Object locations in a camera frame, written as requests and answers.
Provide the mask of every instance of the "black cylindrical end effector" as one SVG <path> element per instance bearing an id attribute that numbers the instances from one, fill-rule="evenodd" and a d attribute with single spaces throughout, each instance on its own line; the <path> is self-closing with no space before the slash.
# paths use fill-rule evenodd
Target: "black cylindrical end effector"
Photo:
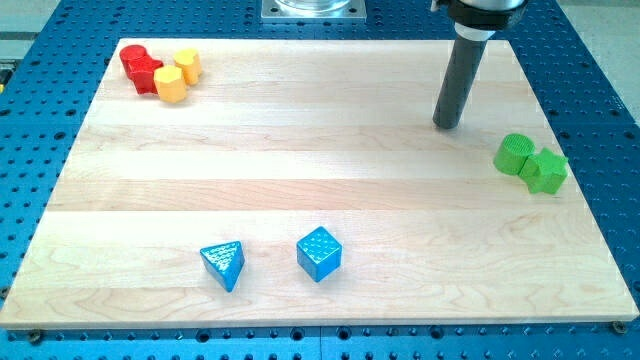
<path id="1" fill-rule="evenodd" d="M 486 45 L 486 41 L 471 41 L 458 35 L 433 114 L 433 122 L 438 127 L 458 126 Z"/>

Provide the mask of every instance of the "wood grain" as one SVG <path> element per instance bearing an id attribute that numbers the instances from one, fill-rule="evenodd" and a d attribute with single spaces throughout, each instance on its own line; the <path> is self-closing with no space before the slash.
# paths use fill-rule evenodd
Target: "wood grain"
<path id="1" fill-rule="evenodd" d="M 124 39 L 170 59 L 176 41 Z M 455 131 L 431 113 L 448 41 L 180 40 L 188 99 L 137 96 L 111 62 L 0 324 L 22 328 L 631 320 L 638 310 L 571 175 L 531 195 L 492 157 L 560 149 L 506 42 Z M 319 225 L 343 265 L 314 283 Z M 241 240 L 226 293 L 201 247 Z"/>

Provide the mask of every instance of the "blue block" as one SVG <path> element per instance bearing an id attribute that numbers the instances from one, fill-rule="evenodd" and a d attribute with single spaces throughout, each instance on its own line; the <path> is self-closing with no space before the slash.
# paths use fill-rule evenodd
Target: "blue block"
<path id="1" fill-rule="evenodd" d="M 320 226 L 298 241 L 298 264 L 319 282 L 340 267 L 342 245 Z"/>
<path id="2" fill-rule="evenodd" d="M 231 292 L 244 265 L 240 241 L 200 249 L 204 267 L 222 287 Z"/>

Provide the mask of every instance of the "green block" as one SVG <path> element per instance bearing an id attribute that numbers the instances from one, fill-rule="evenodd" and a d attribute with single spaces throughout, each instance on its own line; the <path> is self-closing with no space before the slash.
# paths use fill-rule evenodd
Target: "green block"
<path id="1" fill-rule="evenodd" d="M 518 175 L 527 158 L 533 155 L 536 146 L 533 141 L 522 134 L 509 134 L 493 158 L 493 165 L 507 175 Z"/>
<path id="2" fill-rule="evenodd" d="M 544 148 L 540 154 L 527 159 L 518 175 L 527 184 L 530 193 L 555 194 L 567 178 L 567 161 L 566 157 Z"/>

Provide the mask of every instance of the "blue pegboard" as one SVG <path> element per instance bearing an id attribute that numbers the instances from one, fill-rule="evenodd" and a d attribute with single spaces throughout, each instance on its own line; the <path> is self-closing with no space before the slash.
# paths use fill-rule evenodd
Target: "blue pegboard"
<path id="1" fill-rule="evenodd" d="M 0 95 L 0 287 L 13 281 L 121 37 L 453 39 L 429 1 L 367 1 L 355 24 L 260 24 L 256 0 L 62 0 Z M 636 302 L 640 131 L 553 0 L 509 40 Z M 0 330 L 0 359 L 636 359 L 640 322 L 434 327 Z"/>

